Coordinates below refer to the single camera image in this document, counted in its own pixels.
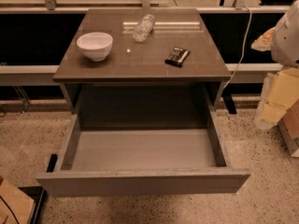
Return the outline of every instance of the tabletop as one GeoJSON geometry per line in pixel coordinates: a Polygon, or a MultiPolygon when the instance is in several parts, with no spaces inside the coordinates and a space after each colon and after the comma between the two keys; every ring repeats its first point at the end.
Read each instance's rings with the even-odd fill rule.
{"type": "Polygon", "coordinates": [[[225,63],[198,11],[192,8],[90,9],[78,28],[56,74],[56,82],[226,81],[225,63]],[[133,29],[143,15],[155,17],[148,39],[135,42],[133,29]],[[86,58],[76,45],[90,32],[113,37],[110,54],[102,62],[86,58]],[[164,60],[174,47],[191,53],[182,67],[164,60]]]}

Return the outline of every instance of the speckled floor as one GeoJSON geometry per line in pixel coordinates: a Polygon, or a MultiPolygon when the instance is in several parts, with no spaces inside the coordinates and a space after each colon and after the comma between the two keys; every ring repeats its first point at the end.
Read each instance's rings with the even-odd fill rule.
{"type": "MultiPolygon", "coordinates": [[[[36,185],[51,153],[59,152],[70,121],[64,102],[0,103],[0,175],[17,186],[36,185]]],[[[253,125],[255,100],[240,102],[237,115],[217,111],[235,168],[251,177],[237,194],[52,198],[40,223],[298,223],[299,159],[291,158],[277,127],[253,125]]]]}

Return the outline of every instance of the plastic water bottle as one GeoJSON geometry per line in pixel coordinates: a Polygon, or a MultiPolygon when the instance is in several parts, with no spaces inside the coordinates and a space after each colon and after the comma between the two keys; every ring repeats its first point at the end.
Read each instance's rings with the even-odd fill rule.
{"type": "Polygon", "coordinates": [[[144,42],[152,28],[155,25],[155,18],[153,15],[147,14],[145,15],[142,20],[138,23],[138,25],[133,30],[133,39],[136,42],[144,42]]]}

